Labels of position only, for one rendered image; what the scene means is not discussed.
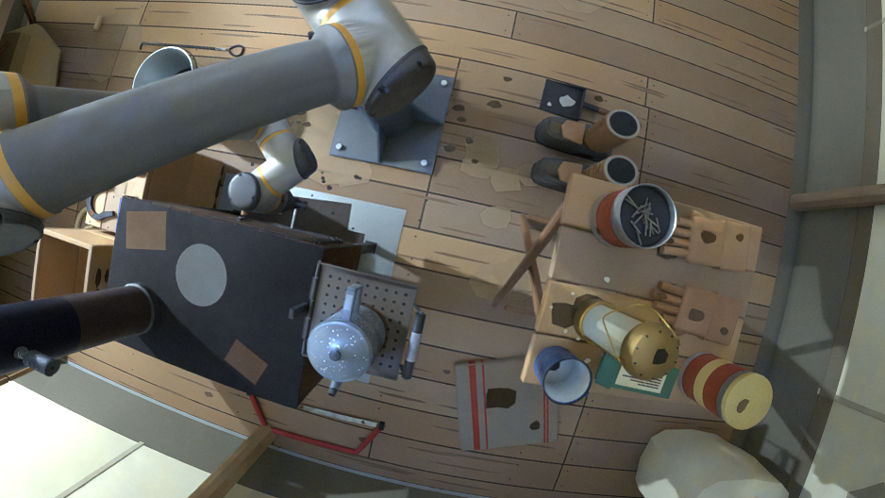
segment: gray circle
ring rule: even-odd
[[[178,257],[178,290],[192,305],[207,307],[221,299],[227,287],[227,267],[221,255],[205,244],[194,244]]]

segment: kettle handle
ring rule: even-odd
[[[362,285],[350,284],[347,286],[347,294],[344,296],[342,315],[348,322],[353,322],[359,315],[359,305],[362,304]]]

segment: blue mug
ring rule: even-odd
[[[562,346],[541,350],[535,358],[535,375],[544,394],[559,405],[571,405],[580,400],[593,383],[590,367]]]

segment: green book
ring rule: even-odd
[[[596,369],[596,384],[606,389],[632,390],[649,396],[669,398],[673,385],[679,376],[679,370],[673,369],[664,377],[655,380],[640,380],[624,370],[618,360],[611,355],[602,356],[599,368]]]

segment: yellow lid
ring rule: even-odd
[[[679,338],[665,324],[636,325],[621,343],[621,365],[638,379],[667,375],[679,359]]]

